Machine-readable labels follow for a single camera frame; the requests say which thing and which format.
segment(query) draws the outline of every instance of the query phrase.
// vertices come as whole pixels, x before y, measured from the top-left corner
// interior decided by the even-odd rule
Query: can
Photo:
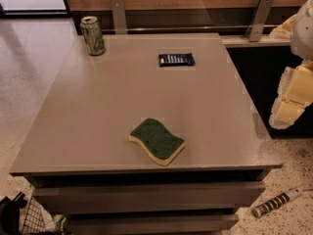
[[[84,35],[89,55],[98,56],[106,52],[105,41],[96,17],[82,18],[80,28]]]

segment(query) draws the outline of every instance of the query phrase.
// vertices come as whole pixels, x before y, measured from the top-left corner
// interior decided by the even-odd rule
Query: can lid
[[[84,17],[84,18],[82,18],[81,19],[81,22],[83,23],[83,24],[93,24],[93,23],[95,23],[97,21],[97,18],[96,17],[92,17],[92,16],[90,16],[90,17]]]

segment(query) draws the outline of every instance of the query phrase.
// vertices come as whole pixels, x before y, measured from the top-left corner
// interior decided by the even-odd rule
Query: drawer front
[[[70,220],[68,230],[74,235],[113,234],[210,234],[228,230],[236,222],[236,215],[156,216],[140,218],[110,218]]]
[[[65,215],[162,212],[248,207],[264,189],[262,182],[117,185],[40,188],[33,197],[49,212]]]

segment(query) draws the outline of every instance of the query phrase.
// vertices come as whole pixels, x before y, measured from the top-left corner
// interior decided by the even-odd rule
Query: table
[[[75,234],[230,228],[283,162],[219,35],[105,43],[106,53],[91,57],[77,37],[11,173],[36,187],[48,211],[65,214]],[[160,68],[164,53],[193,53],[196,65]],[[186,140],[167,167],[128,141],[145,118]]]

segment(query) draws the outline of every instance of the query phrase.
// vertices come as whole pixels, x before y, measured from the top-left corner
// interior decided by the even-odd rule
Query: speckled floor
[[[0,199],[20,191],[29,197],[26,180],[10,167],[67,56],[76,32],[71,20],[0,20]],[[270,172],[257,206],[282,191],[313,188],[313,139],[276,140],[286,162]],[[223,234],[313,234],[313,191],[260,219],[250,209]]]

